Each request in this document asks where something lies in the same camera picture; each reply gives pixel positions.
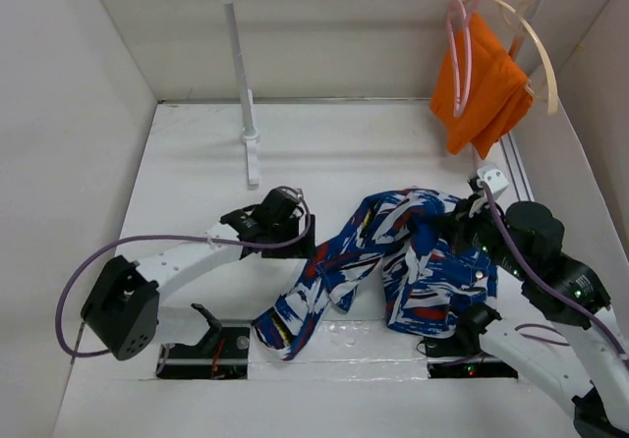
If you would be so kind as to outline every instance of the white floor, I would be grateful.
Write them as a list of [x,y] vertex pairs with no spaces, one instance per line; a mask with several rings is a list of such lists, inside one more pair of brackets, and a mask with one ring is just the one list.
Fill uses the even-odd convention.
[[[427,102],[265,104],[256,112],[262,184],[249,191],[237,105],[160,105],[123,236],[197,234],[279,185],[304,190],[318,217],[318,242],[335,235],[374,192],[419,186],[469,194],[472,152],[445,152],[444,131]],[[506,170],[499,145],[489,160]],[[510,190],[500,201],[514,200]],[[166,247],[120,252],[134,259]],[[251,319],[292,282],[296,266],[250,257],[202,276],[163,310],[185,325],[185,335],[173,340],[190,342],[202,332],[192,301],[219,318]],[[543,321],[519,287],[502,273],[499,310],[518,322]],[[576,436],[571,420],[526,379],[427,380],[418,339],[383,328],[383,312],[382,288],[372,276],[349,314],[330,311],[294,361],[277,361],[253,342],[247,381],[154,379],[156,345],[125,362],[79,360],[55,436]],[[98,347],[86,332],[82,349]]]

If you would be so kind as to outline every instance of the blue red white garment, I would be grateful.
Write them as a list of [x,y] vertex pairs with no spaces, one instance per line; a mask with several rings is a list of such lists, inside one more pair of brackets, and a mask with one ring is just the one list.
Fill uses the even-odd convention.
[[254,320],[257,337],[293,359],[332,304],[349,311],[359,284],[380,261],[388,327],[452,336],[462,311],[476,303],[495,306],[497,294],[495,265],[475,249],[453,254],[429,224],[458,200],[417,188],[366,197],[341,233],[317,247],[296,284]]

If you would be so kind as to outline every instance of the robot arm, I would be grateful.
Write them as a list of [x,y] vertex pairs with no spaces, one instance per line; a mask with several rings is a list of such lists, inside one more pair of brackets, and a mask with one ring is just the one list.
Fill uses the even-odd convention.
[[[98,276],[81,317],[116,359],[136,356],[155,337],[159,306],[201,274],[256,252],[272,258],[313,256],[315,217],[308,210],[301,217],[299,205],[296,197],[278,188],[261,204],[221,217],[203,232],[207,243],[186,242],[136,261],[112,258]],[[300,218],[306,219],[303,237]],[[210,331],[191,348],[211,350],[220,322],[202,305],[193,308],[207,320]]]
[[[629,437],[629,371],[626,357],[592,325],[592,318],[542,289],[514,257],[486,207],[482,187],[494,196],[504,190],[504,177],[485,167],[470,180],[477,192],[434,222],[436,230],[455,251],[475,247],[498,266],[522,281],[522,295],[567,340],[578,359],[559,360],[551,351],[531,342],[508,319],[486,305],[462,314],[456,335],[473,355],[496,356],[529,378],[574,419],[584,438]],[[526,263],[555,292],[597,317],[615,338],[622,335],[610,309],[610,298],[596,273],[561,252],[564,228],[550,211],[535,202],[516,202],[500,218]]]

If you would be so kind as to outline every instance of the white panel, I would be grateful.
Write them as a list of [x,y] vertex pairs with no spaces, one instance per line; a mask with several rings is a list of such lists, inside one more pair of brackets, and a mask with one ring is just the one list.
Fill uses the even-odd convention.
[[[157,97],[238,95],[219,0],[102,1]],[[606,1],[542,6],[536,27],[557,68]],[[236,0],[250,85],[257,96],[430,96],[446,2]],[[483,13],[508,43],[496,8]],[[530,46],[522,60],[539,62]]]
[[542,105],[535,105],[513,134],[535,200],[565,225],[564,251],[597,272],[627,337],[629,263],[565,111],[548,117]]
[[629,253],[629,0],[611,0],[559,76],[561,99]]
[[[443,128],[425,101],[267,104],[256,112],[262,184],[250,192],[238,106],[158,106],[125,235],[196,233],[277,185],[304,190],[318,216],[318,242],[338,233],[373,192],[417,185],[469,194],[472,154],[443,150]],[[490,158],[504,167],[499,145]],[[505,207],[514,200],[512,188],[500,198]],[[121,252],[137,258],[168,246]],[[295,279],[296,264],[250,257],[201,276],[167,302],[163,313],[182,320],[182,336],[172,340],[191,343],[203,332],[191,301],[219,318],[260,314]],[[519,288],[501,271],[500,310],[517,323],[543,321]],[[387,330],[383,316],[381,280],[371,276],[349,314],[331,309],[294,361],[277,360],[253,338],[247,381],[154,380],[156,345],[124,362],[78,361],[55,436],[576,436],[571,420],[526,381],[426,380],[419,338]],[[82,347],[101,348],[90,331]]]
[[70,364],[56,301],[118,236],[155,100],[98,0],[0,0],[0,36],[0,434],[44,437]]

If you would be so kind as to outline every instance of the orange towel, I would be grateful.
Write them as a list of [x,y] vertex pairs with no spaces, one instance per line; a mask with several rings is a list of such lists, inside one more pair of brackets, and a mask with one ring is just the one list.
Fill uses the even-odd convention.
[[[533,104],[524,86],[528,77],[509,57],[481,16],[470,20],[472,37],[472,80],[470,97],[460,118],[455,118],[454,79],[450,51],[445,54],[430,109],[448,132],[446,147],[456,154],[469,142],[482,159],[491,146],[513,129]],[[465,76],[463,33],[456,38],[459,73]]]

